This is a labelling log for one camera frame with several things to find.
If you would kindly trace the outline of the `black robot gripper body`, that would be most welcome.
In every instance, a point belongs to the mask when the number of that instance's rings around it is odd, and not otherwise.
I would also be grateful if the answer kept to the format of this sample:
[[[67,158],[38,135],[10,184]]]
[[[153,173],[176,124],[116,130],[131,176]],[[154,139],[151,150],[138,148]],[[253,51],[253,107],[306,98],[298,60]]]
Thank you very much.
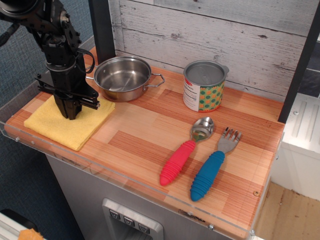
[[[99,94],[86,82],[86,76],[94,66],[93,61],[91,67],[86,69],[84,55],[78,53],[63,66],[46,63],[48,72],[38,73],[35,79],[41,91],[57,94],[63,99],[64,105],[65,100],[78,100],[82,106],[97,110],[100,107]]]

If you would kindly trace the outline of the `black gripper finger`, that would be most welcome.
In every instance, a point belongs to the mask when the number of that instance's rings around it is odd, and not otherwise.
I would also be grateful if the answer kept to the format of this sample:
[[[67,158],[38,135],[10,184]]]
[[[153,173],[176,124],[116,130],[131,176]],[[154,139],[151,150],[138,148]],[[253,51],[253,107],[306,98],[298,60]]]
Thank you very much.
[[[58,96],[57,94],[54,94],[54,100],[55,100],[55,103],[60,111],[60,113],[62,114],[62,116],[64,118],[67,118],[68,117],[68,113],[67,113],[67,110],[66,110],[66,107],[65,107],[65,103],[64,103],[64,100]]]
[[[77,114],[82,110],[82,105],[78,100],[67,99],[65,100],[66,118],[75,120]]]

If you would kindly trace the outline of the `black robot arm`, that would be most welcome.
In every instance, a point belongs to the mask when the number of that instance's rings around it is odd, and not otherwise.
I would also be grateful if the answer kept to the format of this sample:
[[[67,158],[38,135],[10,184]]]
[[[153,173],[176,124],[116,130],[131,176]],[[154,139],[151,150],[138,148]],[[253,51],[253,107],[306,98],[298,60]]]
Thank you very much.
[[[72,26],[70,15],[59,0],[2,0],[0,18],[11,26],[1,35],[4,45],[20,27],[31,33],[45,55],[47,73],[35,79],[42,92],[52,94],[61,114],[74,120],[82,107],[98,109],[98,93],[86,82],[86,75],[95,64],[87,68],[81,49],[80,33]]]

